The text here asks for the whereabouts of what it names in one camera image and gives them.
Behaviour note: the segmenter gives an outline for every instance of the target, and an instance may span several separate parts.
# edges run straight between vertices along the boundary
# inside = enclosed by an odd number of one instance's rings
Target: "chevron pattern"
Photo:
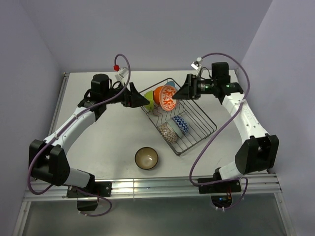
[[[183,134],[187,134],[189,131],[189,127],[187,122],[181,116],[172,117],[172,120],[177,124],[177,126],[181,129]]]

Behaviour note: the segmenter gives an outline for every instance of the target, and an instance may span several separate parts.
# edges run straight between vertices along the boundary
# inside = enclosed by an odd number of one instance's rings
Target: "green bowl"
[[[153,101],[153,91],[147,92],[144,97],[150,102],[149,105],[145,105],[144,108],[148,111],[153,111],[154,101]]]

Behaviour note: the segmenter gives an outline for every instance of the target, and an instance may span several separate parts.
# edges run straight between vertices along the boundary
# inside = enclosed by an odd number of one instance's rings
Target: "orange patterned bowl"
[[[173,95],[176,92],[177,90],[171,85],[165,85],[162,87],[159,95],[159,102],[163,110],[169,112],[176,107],[177,100],[173,99]]]
[[[157,87],[153,92],[153,100],[157,105],[159,105],[159,96],[161,94],[162,88],[163,86]]]

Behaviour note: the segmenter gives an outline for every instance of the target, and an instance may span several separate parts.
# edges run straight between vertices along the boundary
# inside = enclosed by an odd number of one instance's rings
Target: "dish rack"
[[[176,84],[177,89],[180,88],[175,80],[167,78],[146,88],[141,91],[140,94],[144,95],[149,90],[155,90],[157,87],[163,86],[169,81],[173,81]],[[209,137],[217,129],[216,124],[193,100],[180,100],[176,108],[170,112],[164,111],[161,106],[156,104],[154,104],[154,109],[152,111],[147,111],[144,107],[141,107],[141,109],[148,116],[158,132],[158,127],[174,116],[181,116],[189,123],[188,133],[181,138],[178,138],[175,143],[170,143],[164,139],[177,156],[180,156],[185,151]]]

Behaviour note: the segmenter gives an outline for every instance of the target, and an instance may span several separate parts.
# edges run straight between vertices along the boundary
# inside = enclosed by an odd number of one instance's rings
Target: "gray wall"
[[[134,70],[189,69],[214,51],[242,60],[271,1],[21,0],[67,72],[112,70],[120,52]]]
[[[0,1],[0,32],[0,234],[6,236],[26,188],[29,144],[48,133],[62,74],[18,1]]]
[[[280,139],[275,170],[301,236],[315,231],[314,11],[314,0],[274,0],[243,60],[249,104]]]

